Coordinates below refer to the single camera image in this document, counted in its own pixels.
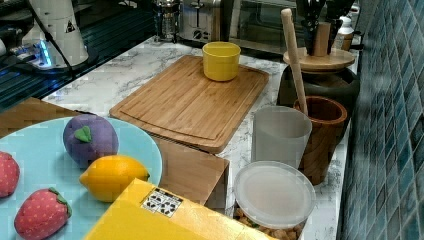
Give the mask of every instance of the white countertop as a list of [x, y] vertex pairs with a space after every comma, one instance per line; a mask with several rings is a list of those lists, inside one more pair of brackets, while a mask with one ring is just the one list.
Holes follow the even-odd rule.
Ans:
[[[158, 44], [150, 38], [43, 100], [64, 108], [107, 117], [110, 108], [183, 55], [202, 56], [202, 51], [181, 44]], [[287, 66], [283, 62], [247, 56], [240, 57], [240, 64], [268, 72], [270, 79], [227, 147], [217, 155], [230, 161], [227, 214], [232, 213], [231, 207], [234, 204], [234, 178], [241, 168], [250, 163], [253, 113], [264, 106], [275, 105], [280, 78]], [[327, 178], [315, 186], [317, 204], [308, 218], [303, 232], [304, 239], [336, 239], [346, 160], [346, 136], [334, 153]]]

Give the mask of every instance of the tile backsplash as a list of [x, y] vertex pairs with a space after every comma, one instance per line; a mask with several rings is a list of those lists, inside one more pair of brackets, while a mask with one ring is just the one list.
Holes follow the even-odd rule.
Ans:
[[382, 0], [364, 36], [341, 239], [424, 239], [424, 0]]

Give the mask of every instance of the yellow cup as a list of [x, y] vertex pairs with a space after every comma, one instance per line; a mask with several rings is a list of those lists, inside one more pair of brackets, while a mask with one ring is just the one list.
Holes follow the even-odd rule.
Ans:
[[203, 46], [203, 72], [215, 81], [228, 81], [238, 74], [241, 49], [229, 42], [211, 42]]

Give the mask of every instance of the toy lemon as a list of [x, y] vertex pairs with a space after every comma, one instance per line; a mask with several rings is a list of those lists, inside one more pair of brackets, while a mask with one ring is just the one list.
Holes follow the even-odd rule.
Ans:
[[94, 161], [79, 180], [97, 200], [113, 202], [134, 178], [147, 181], [149, 177], [146, 167], [136, 159], [111, 155]]

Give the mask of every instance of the toy strawberry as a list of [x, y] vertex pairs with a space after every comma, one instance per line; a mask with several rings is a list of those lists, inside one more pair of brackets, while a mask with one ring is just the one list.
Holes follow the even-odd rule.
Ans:
[[12, 195], [18, 185], [19, 166], [12, 155], [0, 151], [0, 197]]
[[65, 225], [71, 214], [71, 207], [56, 189], [40, 189], [22, 204], [15, 229], [26, 240], [44, 239]]

